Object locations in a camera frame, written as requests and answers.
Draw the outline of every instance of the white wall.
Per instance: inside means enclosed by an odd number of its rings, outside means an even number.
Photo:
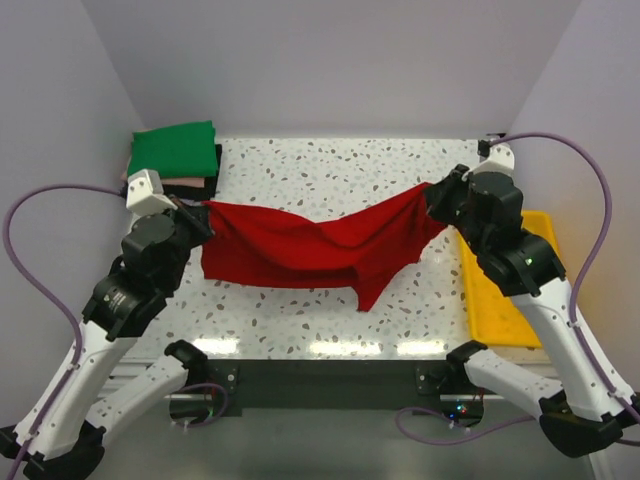
[[[0,2],[0,65],[2,215],[36,186],[69,181],[116,188],[131,130],[141,122],[82,4]],[[117,252],[123,219],[116,198],[57,192],[25,204],[12,236],[27,267],[79,315]],[[4,253],[0,305],[5,426],[35,403],[72,336],[62,314]],[[8,465],[0,459],[0,474]]]
[[[83,0],[148,127],[504,131],[579,0]]]
[[[640,3],[614,3],[583,0],[511,131],[547,130],[575,139],[608,176],[611,233],[584,284],[580,306],[614,365],[640,390]],[[563,146],[542,140],[512,146],[527,206],[553,215],[573,279],[602,220],[594,174]],[[612,448],[609,454],[618,479],[637,477],[637,449]]]

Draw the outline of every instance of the speckled tabletop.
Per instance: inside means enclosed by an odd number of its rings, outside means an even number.
[[[220,139],[216,200],[335,219],[478,163],[475,140]],[[469,340],[455,232],[445,230],[404,268],[368,313],[349,288],[270,289],[204,280],[200,249],[169,306],[129,352],[154,360],[177,339],[211,358],[443,358]],[[518,363],[543,351],[503,348]]]

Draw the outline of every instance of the purple cable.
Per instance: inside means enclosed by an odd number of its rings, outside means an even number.
[[[9,207],[9,210],[7,211],[7,214],[4,217],[4,222],[2,224],[2,242],[4,244],[4,249],[7,252],[9,260],[11,260],[11,263],[13,263],[13,266],[16,267],[18,272],[20,272],[22,276],[26,278],[27,281],[31,285],[33,285],[40,293],[42,293],[45,297],[47,297],[51,301],[51,303],[53,303],[69,321],[71,328],[73,328],[73,336],[75,338],[75,344],[76,344],[76,349],[73,352],[73,357],[71,359],[70,365],[75,365],[78,363],[78,359],[82,354],[82,345],[83,345],[82,333],[80,331],[80,326],[78,324],[78,321],[73,316],[73,313],[71,313],[71,310],[69,310],[69,308],[64,303],[62,303],[62,301],[58,297],[56,297],[53,294],[53,292],[51,292],[51,290],[45,287],[23,265],[23,263],[20,261],[20,259],[16,255],[15,249],[13,248],[13,244],[11,242],[11,235],[10,235],[11,221],[13,220],[13,216],[15,215],[18,208],[20,208],[20,206],[24,202],[26,202],[31,197],[35,197],[40,193],[49,192],[51,190],[62,190],[62,189],[89,190],[92,192],[108,193],[111,195],[119,196],[118,192],[116,192],[115,190],[110,190],[108,188],[102,188],[102,187],[94,187],[91,185],[79,185],[75,183],[62,183],[62,184],[49,185],[46,187],[37,188],[20,197],[18,200],[16,200],[16,202],[13,205],[11,205],[11,207]],[[44,405],[40,409],[40,412],[38,412],[38,415],[36,415],[36,418],[33,421],[33,424],[29,428],[30,436],[33,436],[36,434],[36,432],[38,431],[38,428],[40,428],[40,425],[42,424],[42,420],[51,409],[51,406],[60,395],[60,392],[64,389],[72,373],[73,373],[72,370],[67,370],[62,375],[62,377],[60,378],[60,381],[51,392],[51,395],[49,395],[49,397],[44,402]],[[18,473],[18,469],[20,468],[22,459],[26,455],[30,444],[31,444],[31,440],[29,439],[22,444],[22,447],[20,447],[20,450],[18,451],[18,455],[13,461],[11,465],[11,469],[9,470],[9,474],[7,475],[7,480],[13,480],[15,478],[16,474]]]
[[[483,430],[481,432],[467,435],[462,438],[456,438],[455,440],[429,440],[428,438],[423,437],[422,435],[411,433],[402,425],[402,423],[400,423],[400,419],[402,418],[402,416],[410,412],[411,413],[418,412],[418,413],[425,413],[427,415],[433,415],[434,417],[438,417],[441,420],[444,420],[446,422],[449,422],[450,420],[444,415],[442,415],[440,412],[437,412],[435,410],[430,410],[428,408],[422,408],[422,407],[406,407],[398,411],[398,413],[396,413],[395,422],[396,422],[396,427],[398,427],[398,430],[400,430],[400,433],[402,433],[405,437],[409,437],[411,440],[415,440],[416,442],[426,443],[427,445],[433,445],[436,447],[451,447],[454,445],[462,445],[463,443],[477,440],[478,438],[484,437],[485,435],[501,430],[503,428],[510,427],[511,425],[530,422],[531,420],[534,420],[533,417],[526,415],[523,417],[512,418],[511,420],[507,420],[506,422],[502,422],[498,425],[494,425],[493,427],[487,428],[486,430]]]
[[[187,425],[187,428],[205,427],[207,425],[212,424],[217,419],[219,419],[222,415],[224,415],[224,412],[227,410],[227,407],[229,406],[229,395],[227,394],[227,391],[217,383],[196,383],[195,385],[189,385],[188,387],[184,387],[178,390],[176,393],[190,392],[191,390],[198,390],[200,388],[213,388],[217,390],[218,392],[222,393],[222,396],[224,397],[224,401],[222,402],[222,407],[220,408],[220,410],[218,410],[218,413],[207,418],[205,421],[201,423],[193,423],[193,424],[190,423]]]
[[[529,132],[529,133],[518,133],[515,135],[508,135],[503,138],[492,140],[489,143],[491,144],[491,146],[494,146],[500,143],[510,142],[512,140],[519,140],[521,138],[534,138],[534,137],[548,138],[551,140],[555,140],[557,142],[565,144],[566,146],[578,152],[580,156],[582,156],[582,158],[584,158],[587,161],[587,163],[591,165],[591,168],[593,169],[596,176],[598,177],[598,180],[600,181],[600,186],[602,187],[602,193],[604,195],[604,219],[602,221],[602,227],[600,229],[600,233],[598,234],[598,238],[596,239],[596,242],[594,243],[593,248],[591,249],[591,252],[587,256],[587,259],[585,260],[584,265],[582,265],[582,268],[580,269],[580,272],[576,277],[575,285],[573,287],[573,291],[571,292],[571,297],[569,299],[569,318],[571,320],[571,323],[577,323],[578,292],[580,291],[580,287],[582,286],[582,282],[584,281],[584,278],[587,275],[589,268],[591,268],[591,264],[595,260],[596,255],[598,255],[598,252],[600,251],[600,248],[604,243],[607,233],[609,232],[609,226],[611,225],[611,217],[613,215],[613,199],[611,197],[611,190],[609,188],[609,183],[607,182],[605,174],[600,168],[600,165],[598,165],[595,159],[584,148],[577,145],[575,142],[573,142],[572,140],[569,140],[568,138],[565,138],[553,133]],[[593,350],[591,349],[589,342],[587,342],[587,339],[584,336],[582,329],[576,326],[574,327],[574,331],[576,332],[576,337],[578,338],[578,343],[580,344],[580,347],[582,348],[585,355],[589,359],[589,363],[591,363],[591,366],[596,371],[596,373],[604,383],[605,387],[607,387],[607,390],[609,391],[609,393],[612,396],[615,396],[614,394],[616,393],[616,387],[613,384],[613,382],[609,379],[607,373],[602,368],[602,365],[600,365],[600,362],[598,362],[598,359],[593,353]],[[629,413],[629,415],[631,415],[631,417],[638,424],[640,424],[640,414],[636,412],[636,410],[629,404],[629,402],[627,402],[624,398],[621,398],[621,397],[615,397],[615,398],[618,401],[618,403],[622,405],[622,407]],[[623,445],[640,446],[640,442],[634,442],[632,440],[619,440],[618,443],[621,443]]]

